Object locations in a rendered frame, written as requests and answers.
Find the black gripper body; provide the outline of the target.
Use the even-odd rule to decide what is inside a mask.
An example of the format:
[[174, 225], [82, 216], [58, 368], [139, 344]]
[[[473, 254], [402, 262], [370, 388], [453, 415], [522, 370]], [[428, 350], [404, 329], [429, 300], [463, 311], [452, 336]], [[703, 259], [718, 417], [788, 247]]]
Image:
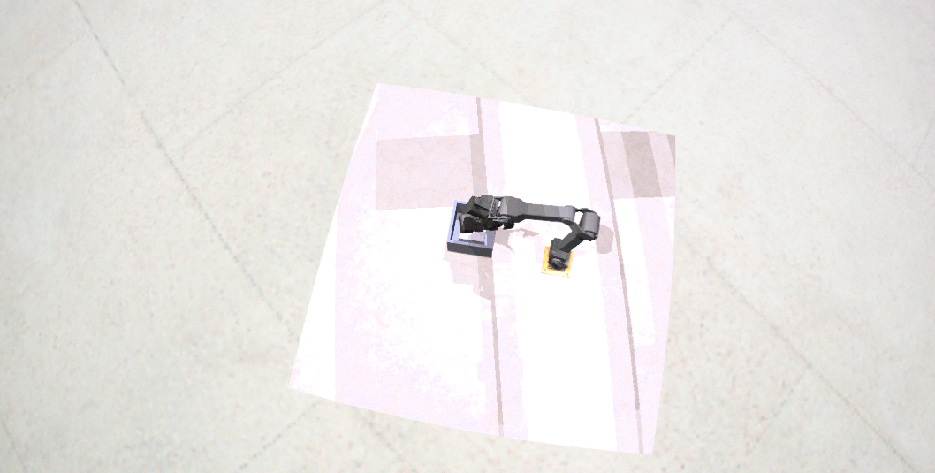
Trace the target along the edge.
[[[474, 221], [473, 221], [474, 220]], [[515, 223], [514, 223], [515, 226]], [[514, 226], [509, 224], [504, 224], [503, 230], [513, 229]], [[473, 233], [474, 230], [492, 230], [498, 229], [502, 226], [492, 226], [488, 218], [485, 220], [480, 219], [479, 217], [473, 217], [470, 214], [460, 214], [459, 215], [459, 230], [461, 233]]]

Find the white square plate with hole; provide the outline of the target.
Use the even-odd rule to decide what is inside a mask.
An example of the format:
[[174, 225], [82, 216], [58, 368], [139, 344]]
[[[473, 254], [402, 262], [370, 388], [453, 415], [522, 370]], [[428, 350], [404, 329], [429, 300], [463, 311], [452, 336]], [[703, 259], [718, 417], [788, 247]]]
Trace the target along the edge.
[[474, 244], [484, 245], [486, 230], [482, 232], [473, 232], [473, 233], [461, 233], [459, 231], [459, 242], [469, 242]]

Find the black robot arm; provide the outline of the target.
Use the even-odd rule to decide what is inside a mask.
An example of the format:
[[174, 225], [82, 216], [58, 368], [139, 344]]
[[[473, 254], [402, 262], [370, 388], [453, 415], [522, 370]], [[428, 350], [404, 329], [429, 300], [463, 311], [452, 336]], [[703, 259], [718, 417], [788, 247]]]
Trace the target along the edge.
[[[501, 201], [500, 206], [499, 201]], [[579, 224], [575, 222], [576, 212], [581, 212]], [[466, 213], [480, 219], [488, 218], [492, 226], [502, 226], [520, 223], [523, 220], [539, 220], [558, 222], [568, 226], [572, 231], [564, 238], [551, 240], [549, 249], [550, 270], [565, 272], [568, 268], [572, 248], [585, 240], [591, 242], [598, 238], [601, 217], [585, 208], [576, 208], [572, 205], [557, 206], [524, 202], [514, 196], [482, 195], [472, 196], [466, 207]]]

